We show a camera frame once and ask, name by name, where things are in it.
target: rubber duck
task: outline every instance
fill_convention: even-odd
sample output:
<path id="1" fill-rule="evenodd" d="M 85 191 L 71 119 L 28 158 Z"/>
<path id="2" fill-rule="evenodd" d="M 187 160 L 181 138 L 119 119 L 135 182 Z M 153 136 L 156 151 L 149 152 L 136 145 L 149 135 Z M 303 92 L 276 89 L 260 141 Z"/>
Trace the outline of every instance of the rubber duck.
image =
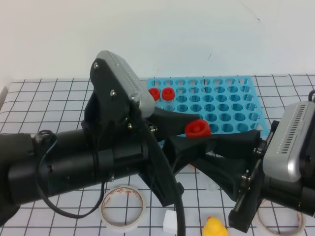
<path id="1" fill-rule="evenodd" d="M 203 227 L 202 236 L 228 236 L 228 232 L 219 219 L 208 217 Z"/>

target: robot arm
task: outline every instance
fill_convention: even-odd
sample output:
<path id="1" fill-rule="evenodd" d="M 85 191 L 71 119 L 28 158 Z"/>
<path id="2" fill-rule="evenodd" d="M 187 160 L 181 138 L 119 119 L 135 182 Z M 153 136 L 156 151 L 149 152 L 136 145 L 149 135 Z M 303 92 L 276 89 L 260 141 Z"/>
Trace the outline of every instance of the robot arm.
<path id="1" fill-rule="evenodd" d="M 199 116 L 154 108 L 151 95 L 119 56 L 101 52 L 90 78 L 94 91 L 82 130 L 41 131 L 34 138 L 0 135 L 0 225 L 21 204 L 42 198 L 65 214 L 48 197 L 139 174 L 164 207 L 175 204 L 178 235 L 184 236 L 184 188 L 174 176 L 187 164 L 236 201 L 229 225 L 238 230 L 247 232 L 263 199 L 314 215 L 315 103 L 288 107 L 266 141 L 258 130 L 186 138 L 177 135 Z"/>

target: red bottle cap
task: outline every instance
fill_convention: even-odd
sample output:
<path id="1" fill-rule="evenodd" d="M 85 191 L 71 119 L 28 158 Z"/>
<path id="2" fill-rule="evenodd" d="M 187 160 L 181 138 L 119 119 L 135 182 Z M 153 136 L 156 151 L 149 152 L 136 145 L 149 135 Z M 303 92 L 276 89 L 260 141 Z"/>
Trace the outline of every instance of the red bottle cap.
<path id="1" fill-rule="evenodd" d="M 172 101 L 175 98 L 175 91 L 172 88 L 164 88 L 162 90 L 162 98 L 165 101 Z"/>
<path id="2" fill-rule="evenodd" d="M 211 130 L 207 121 L 203 119 L 197 119 L 186 125 L 185 134 L 188 138 L 202 137 L 210 135 Z"/>
<path id="3" fill-rule="evenodd" d="M 149 93 L 152 95 L 152 97 L 154 98 L 154 101 L 159 101 L 159 90 L 158 88 L 150 88 L 149 89 Z"/>

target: masking tape roll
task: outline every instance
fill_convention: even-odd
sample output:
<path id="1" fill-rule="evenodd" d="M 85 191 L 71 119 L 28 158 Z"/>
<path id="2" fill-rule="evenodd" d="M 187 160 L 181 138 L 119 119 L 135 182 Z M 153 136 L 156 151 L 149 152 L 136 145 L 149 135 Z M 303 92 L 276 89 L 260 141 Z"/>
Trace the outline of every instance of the masking tape roll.
<path id="1" fill-rule="evenodd" d="M 303 214 L 296 212 L 296 218 L 297 218 L 297 222 L 299 223 L 298 228 L 296 229 L 295 232 L 292 233 L 285 233 L 284 235 L 286 236 L 299 236 L 301 235 L 301 233 L 304 231 L 305 229 L 305 220 L 303 217 Z M 260 219 L 260 215 L 259 215 L 259 209 L 253 219 L 253 221 L 256 223 L 256 227 L 259 230 L 259 232 L 264 235 L 264 236 L 281 236 L 282 234 L 276 233 L 274 231 L 271 231 L 270 229 L 268 229 L 261 221 Z"/>
<path id="2" fill-rule="evenodd" d="M 110 220 L 108 219 L 108 217 L 106 217 L 104 214 L 104 212 L 106 210 L 106 205 L 110 201 L 114 200 L 115 196 L 117 196 L 118 194 L 121 194 L 121 193 L 134 194 L 137 197 L 137 199 L 139 199 L 139 201 L 141 202 L 140 215 L 138 216 L 138 218 L 135 221 L 133 221 L 127 225 L 111 223 Z M 134 230 L 138 227 L 140 220 L 142 219 L 142 217 L 145 213 L 146 207 L 145 207 L 144 197 L 138 189 L 133 188 L 133 187 L 128 186 L 128 185 L 122 185 L 122 186 L 119 186 L 117 188 L 110 190 L 108 193 L 105 194 L 103 201 L 102 201 L 102 204 L 100 205 L 99 209 L 100 209 L 100 217 L 101 217 L 104 225 L 107 228 L 111 229 L 112 231 L 114 231 L 116 233 L 126 233 L 126 232 Z"/>

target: white tabletop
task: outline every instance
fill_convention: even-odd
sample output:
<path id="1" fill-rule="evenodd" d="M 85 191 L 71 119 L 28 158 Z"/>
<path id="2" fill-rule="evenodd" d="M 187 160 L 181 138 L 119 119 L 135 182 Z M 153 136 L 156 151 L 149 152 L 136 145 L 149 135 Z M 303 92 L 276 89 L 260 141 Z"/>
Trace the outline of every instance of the white tabletop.
<path id="1" fill-rule="evenodd" d="M 315 75 L 252 76 L 258 99 L 268 124 L 280 120 L 284 109 L 291 103 L 307 100 L 315 88 Z M 59 133 L 80 129 L 84 108 L 93 91 L 89 79 L 25 80 L 12 83 L 0 110 L 0 133 L 30 133 L 49 129 Z M 185 188 L 182 196 L 187 236 L 201 236 L 207 217 L 217 217 L 228 227 L 228 215 L 235 203 L 222 190 L 209 192 L 202 186 L 199 171 L 185 167 L 176 175 Z M 146 200 L 146 215 L 139 227 L 131 232 L 115 234 L 107 229 L 95 211 L 88 217 L 75 220 L 54 213 L 41 200 L 21 206 L 10 219 L 0 236 L 174 236 L 163 232 L 163 219 L 167 209 L 162 207 L 154 193 L 138 175 L 108 182 L 106 189 L 120 185 L 138 188 Z M 100 185 L 54 196 L 51 201 L 63 210 L 83 214 L 90 210 L 99 196 Z M 131 200 L 120 201 L 109 209 L 117 222 L 129 221 L 137 216 L 139 207 Z M 296 212 L 275 203 L 261 205 L 260 217 L 275 232 L 292 232 L 298 225 Z M 306 229 L 301 236 L 315 235 L 315 219 L 305 216 Z M 247 234 L 228 227 L 230 236 L 267 236 L 255 223 Z"/>

